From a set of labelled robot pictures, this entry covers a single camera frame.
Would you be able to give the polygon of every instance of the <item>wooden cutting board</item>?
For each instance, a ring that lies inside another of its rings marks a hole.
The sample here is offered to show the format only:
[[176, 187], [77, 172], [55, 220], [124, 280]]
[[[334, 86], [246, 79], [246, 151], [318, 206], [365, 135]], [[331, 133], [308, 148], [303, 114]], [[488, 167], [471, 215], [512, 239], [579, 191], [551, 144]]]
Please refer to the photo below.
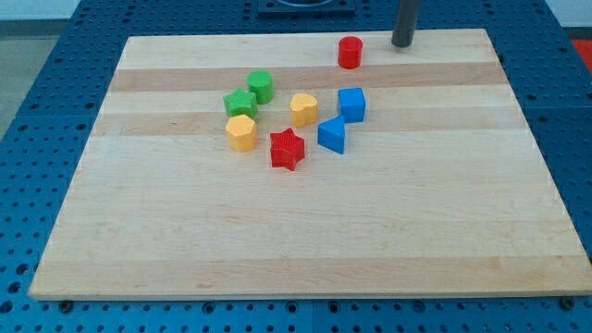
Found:
[[[132, 37], [31, 286], [39, 300], [589, 294], [592, 268], [483, 30]], [[228, 146], [222, 96], [266, 68], [258, 146]], [[345, 155], [269, 133], [310, 93], [364, 88]]]

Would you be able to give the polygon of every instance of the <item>blue block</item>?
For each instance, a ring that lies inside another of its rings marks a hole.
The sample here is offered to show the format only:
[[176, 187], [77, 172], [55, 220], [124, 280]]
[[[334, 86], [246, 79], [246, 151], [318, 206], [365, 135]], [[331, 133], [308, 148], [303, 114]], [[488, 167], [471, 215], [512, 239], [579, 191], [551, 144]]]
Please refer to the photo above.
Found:
[[335, 153], [343, 154], [345, 147], [345, 119], [334, 117], [318, 125], [318, 144]]
[[346, 123], [364, 121], [366, 99], [362, 88], [339, 89], [338, 110]]

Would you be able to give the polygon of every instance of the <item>blue pegboard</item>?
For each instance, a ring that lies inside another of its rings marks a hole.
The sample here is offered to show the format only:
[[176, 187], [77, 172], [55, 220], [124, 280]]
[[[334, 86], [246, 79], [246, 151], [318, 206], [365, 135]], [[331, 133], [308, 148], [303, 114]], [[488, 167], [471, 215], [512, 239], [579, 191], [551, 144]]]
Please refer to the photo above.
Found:
[[[257, 2], [82, 0], [0, 143], [0, 331], [592, 331], [592, 298], [298, 302], [36, 302], [26, 294], [131, 35], [392, 28], [398, 1], [355, 15], [278, 14]], [[419, 29], [485, 28], [592, 255], [590, 75], [543, 0], [425, 0]]]

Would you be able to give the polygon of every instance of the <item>yellow block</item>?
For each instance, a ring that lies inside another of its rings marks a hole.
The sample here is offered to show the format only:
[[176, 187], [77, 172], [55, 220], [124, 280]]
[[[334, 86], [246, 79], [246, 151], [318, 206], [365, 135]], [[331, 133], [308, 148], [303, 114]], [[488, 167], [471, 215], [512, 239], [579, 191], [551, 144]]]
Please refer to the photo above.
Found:
[[252, 150], [257, 144], [257, 125], [245, 115], [231, 117], [226, 124], [230, 147], [237, 152]]
[[308, 93], [296, 93], [290, 101], [290, 111], [294, 127], [315, 123], [318, 119], [318, 101]]

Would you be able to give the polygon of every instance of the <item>plastic block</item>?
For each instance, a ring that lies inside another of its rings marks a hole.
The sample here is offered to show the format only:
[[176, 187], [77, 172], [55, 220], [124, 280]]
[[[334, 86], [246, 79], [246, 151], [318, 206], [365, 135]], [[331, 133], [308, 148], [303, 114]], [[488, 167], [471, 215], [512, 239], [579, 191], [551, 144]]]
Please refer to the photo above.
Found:
[[346, 123], [364, 121], [366, 99], [362, 88], [339, 89], [338, 110]]
[[342, 68], [358, 68], [362, 63], [362, 40], [355, 36], [347, 36], [339, 40], [338, 63]]
[[271, 166], [294, 171], [304, 159], [304, 139], [296, 136], [292, 128], [281, 133], [271, 133]]
[[231, 117], [226, 125], [226, 134], [230, 147], [237, 152], [248, 152], [257, 144], [257, 125], [245, 115]]
[[266, 70], [254, 70], [247, 77], [249, 91], [255, 93], [257, 104], [267, 104], [274, 98], [274, 80]]
[[253, 92], [245, 92], [237, 89], [231, 94], [224, 96], [224, 107], [229, 117], [240, 115], [249, 116], [254, 119], [257, 115], [257, 100]]
[[296, 93], [290, 101], [292, 126], [299, 128], [318, 119], [318, 101], [308, 93]]
[[317, 143], [335, 153], [345, 151], [345, 120], [337, 116], [318, 125]]

